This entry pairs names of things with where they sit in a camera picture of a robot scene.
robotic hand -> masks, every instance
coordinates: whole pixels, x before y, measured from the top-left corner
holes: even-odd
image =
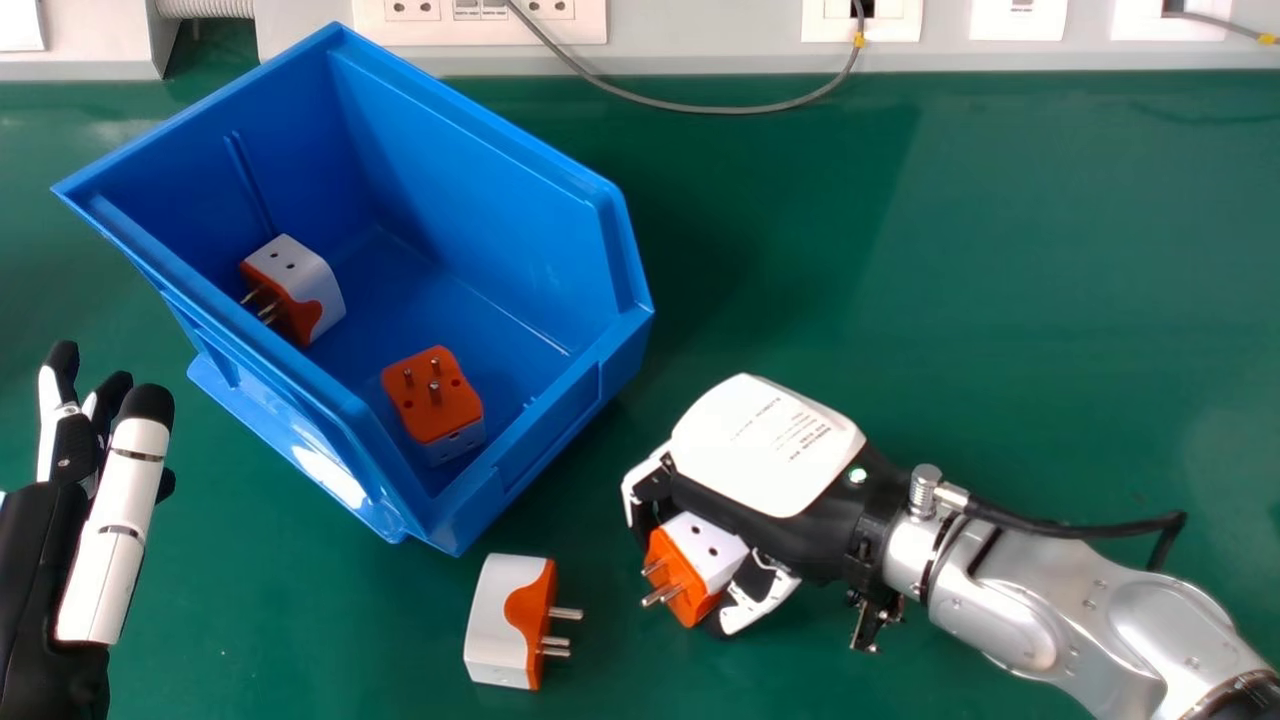
[[[79,351],[59,342],[37,378],[36,482],[0,493],[0,720],[101,720],[108,652],[142,568],[173,396],[115,373],[79,404]],[[118,418],[115,432],[111,421]]]
[[[733,635],[801,580],[842,582],[851,648],[878,652],[906,600],[1010,673],[1096,717],[1280,720],[1276,673],[1201,589],[1158,574],[1184,512],[1103,527],[1029,520],[899,470],[844,415],[753,375],[707,392],[627,473],[627,524],[685,625]],[[1084,541],[1160,532],[1146,571]]]

orange and white plug adapter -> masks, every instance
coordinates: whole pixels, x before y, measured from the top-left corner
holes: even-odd
[[[581,620],[556,607],[556,561],[494,552],[480,569],[462,660],[474,683],[536,691],[544,657],[568,657],[567,638],[549,635],[553,619]]]
[[[681,512],[649,533],[641,575],[654,591],[640,607],[666,605],[686,628],[716,609],[724,587],[750,553],[737,536],[691,512]]]
[[[279,234],[241,261],[248,295],[241,305],[294,345],[307,347],[347,314],[338,278],[324,258]]]
[[[383,389],[431,466],[484,445],[484,402],[449,348],[438,345],[389,365]]]

blue storage container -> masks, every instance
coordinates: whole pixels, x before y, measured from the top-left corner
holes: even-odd
[[[461,553],[644,354],[617,187],[337,23],[54,191],[160,291],[191,379],[389,542]],[[238,305],[276,233],[346,300],[306,350]],[[489,439],[429,468],[379,373],[434,345]]]

gray cable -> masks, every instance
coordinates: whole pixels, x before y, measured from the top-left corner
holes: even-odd
[[[543,32],[543,28],[538,27],[529,15],[516,4],[518,0],[507,0],[507,6],[515,12],[516,18],[525,23],[529,32],[534,33],[548,50],[556,54],[571,70],[573,70],[579,77],[586,82],[599,87],[600,90],[622,97],[623,100],[630,100],[632,102],[639,102],[640,105],[648,105],[650,108],[658,108],[659,110],[671,110],[672,113],[687,113],[690,115],[763,115],[765,113],[781,113],[783,110],[791,110],[792,108],[799,108],[801,105],[808,105],[814,100],[819,100],[831,95],[833,90],[840,87],[842,82],[854,72],[854,63],[858,61],[858,54],[861,51],[861,37],[863,29],[867,26],[867,14],[863,12],[863,1],[852,0],[854,12],[858,14],[858,41],[854,42],[854,50],[849,54],[849,61],[845,67],[836,73],[836,77],[831,78],[831,82],[809,92],[801,95],[800,97],[792,97],[791,100],[783,100],[781,102],[769,102],[768,105],[744,105],[744,106],[722,106],[722,105],[686,105],[684,102],[669,102],[667,100],[658,100],[655,97],[646,97],[644,95],[637,95],[630,90],[623,90],[605,79],[600,78],[591,70],[586,69],[581,63],[573,59],[568,53],[566,53],[554,40]]]
[[[1244,27],[1242,24],[1235,24],[1231,20],[1224,20],[1221,18],[1215,18],[1212,15],[1202,15],[1199,13],[1183,13],[1183,12],[1169,10],[1166,13],[1162,13],[1160,17],[1162,17],[1162,18],[1181,19],[1181,20],[1196,20],[1198,23],[1216,26],[1216,27],[1220,27],[1220,28],[1226,29],[1229,32],[1234,32],[1235,35],[1243,35],[1244,37],[1248,37],[1251,40],[1257,40],[1258,42],[1262,42],[1263,45],[1272,45],[1275,42],[1274,40],[1270,41],[1270,42],[1266,40],[1266,38],[1274,38],[1275,37],[1274,35],[1271,35],[1268,32],[1258,32],[1258,31],[1256,31],[1253,28],[1247,28],[1247,27]]]

